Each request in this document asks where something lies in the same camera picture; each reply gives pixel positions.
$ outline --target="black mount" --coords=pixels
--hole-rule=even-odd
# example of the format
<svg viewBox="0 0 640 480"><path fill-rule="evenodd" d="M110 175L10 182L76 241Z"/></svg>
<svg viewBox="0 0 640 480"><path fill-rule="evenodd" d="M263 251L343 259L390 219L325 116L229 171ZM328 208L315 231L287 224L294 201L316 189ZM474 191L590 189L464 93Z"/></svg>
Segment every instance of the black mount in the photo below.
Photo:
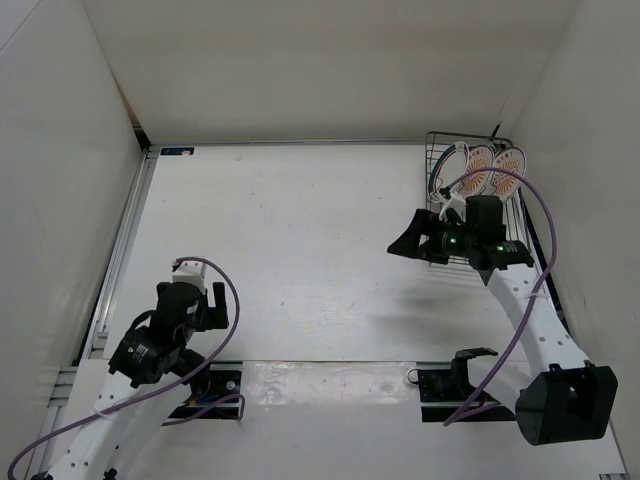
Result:
<svg viewBox="0 0 640 480"><path fill-rule="evenodd" d="M602 438L618 389L610 367L551 365L520 392L516 420L531 445Z"/></svg>

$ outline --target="white tabletop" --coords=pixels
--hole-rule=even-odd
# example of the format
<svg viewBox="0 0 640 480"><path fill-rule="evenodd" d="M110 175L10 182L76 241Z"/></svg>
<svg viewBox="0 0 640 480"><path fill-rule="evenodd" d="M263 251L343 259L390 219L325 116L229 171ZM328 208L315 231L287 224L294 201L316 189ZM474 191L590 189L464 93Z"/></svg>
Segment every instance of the white tabletop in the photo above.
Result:
<svg viewBox="0 0 640 480"><path fill-rule="evenodd" d="M105 357L185 255L218 263L240 293L240 327L221 360L444 362L464 348L501 351L513 328L475 272L386 253L425 206L424 170L419 145L160 156ZM218 279L209 271L209 284ZM190 346L206 354L224 335L199 333Z"/></svg>

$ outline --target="white enclosure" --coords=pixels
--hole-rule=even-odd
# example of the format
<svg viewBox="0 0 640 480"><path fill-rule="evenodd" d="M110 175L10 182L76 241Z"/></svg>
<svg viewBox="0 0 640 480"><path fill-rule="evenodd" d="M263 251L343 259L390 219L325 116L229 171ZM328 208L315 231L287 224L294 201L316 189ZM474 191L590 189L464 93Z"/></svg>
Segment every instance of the white enclosure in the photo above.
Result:
<svg viewBox="0 0 640 480"><path fill-rule="evenodd" d="M578 0L84 0L149 138L511 128Z"/></svg>
<svg viewBox="0 0 640 480"><path fill-rule="evenodd" d="M246 323L222 358L245 362L252 408L246 424L163 432L139 478L162 468L185 480L620 473L611 432L535 449L512 424L414 423L414 390L396 385L375 404L359 390L364 370L349 364L378 362L366 368L393 383L416 361L504 348L509 321L475 274L384 252L424 206L425 133L499 125L527 152L527 176L555 218L564 313L579 345L617 375L613 433L640 478L639 18L634 0L1 2L0 467L37 436L87 328L108 358L127 322L155 304L171 259L195 254L241 289ZM155 152L197 144L195 154L143 169L116 82ZM300 139L375 145L255 144ZM544 216L525 198L548 254ZM129 227L111 256L124 261L104 284L116 287L105 323L92 324L116 234ZM193 346L210 351L219 338ZM514 364L523 359L514 352ZM316 405L301 393L317 387L313 369L335 365L269 361L347 362L353 402L343 409L320 388L326 405ZM81 363L65 421L89 411L104 368ZM284 404L305 399L291 421L260 391L274 371L296 386ZM262 448L268 439L274 450ZM370 463L361 470L351 455Z"/></svg>
<svg viewBox="0 0 640 480"><path fill-rule="evenodd" d="M0 48L4 469L77 355L140 150L78 1L2 2Z"/></svg>

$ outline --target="metal frame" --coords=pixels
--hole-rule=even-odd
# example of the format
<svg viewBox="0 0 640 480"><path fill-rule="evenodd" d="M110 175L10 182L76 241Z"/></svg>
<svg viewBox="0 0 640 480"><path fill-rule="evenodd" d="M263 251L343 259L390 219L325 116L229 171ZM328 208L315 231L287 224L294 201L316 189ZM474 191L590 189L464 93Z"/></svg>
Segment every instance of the metal frame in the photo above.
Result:
<svg viewBox="0 0 640 480"><path fill-rule="evenodd" d="M140 217L144 208L144 203L149 192L153 171L158 159L159 149L152 148L143 152L140 166L136 172L135 179L129 191L129 197L125 206L125 211L120 222L118 235L109 258L109 265L102 282L100 294L96 302L96 307L91 317L91 323L82 349L80 358L91 358L94 349L94 341L107 328L113 298L121 279L121 272L131 255L131 249L136 237Z"/></svg>

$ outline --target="black bracket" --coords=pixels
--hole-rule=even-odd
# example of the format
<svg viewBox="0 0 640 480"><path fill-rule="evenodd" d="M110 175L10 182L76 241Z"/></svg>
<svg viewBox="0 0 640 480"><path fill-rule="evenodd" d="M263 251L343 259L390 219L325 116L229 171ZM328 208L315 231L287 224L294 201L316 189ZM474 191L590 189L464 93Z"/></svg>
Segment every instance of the black bracket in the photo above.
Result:
<svg viewBox="0 0 640 480"><path fill-rule="evenodd" d="M496 356L497 352L490 348L470 348L456 352L451 360L450 368L418 369L418 387L420 388L420 401L422 405L422 421L443 422L457 407L441 406L444 402L464 402L474 390L469 383L469 371L467 362L481 356ZM492 401L493 398L485 393L480 397L481 402ZM505 407L498 407L486 412L468 417L461 421L513 421L515 417Z"/></svg>

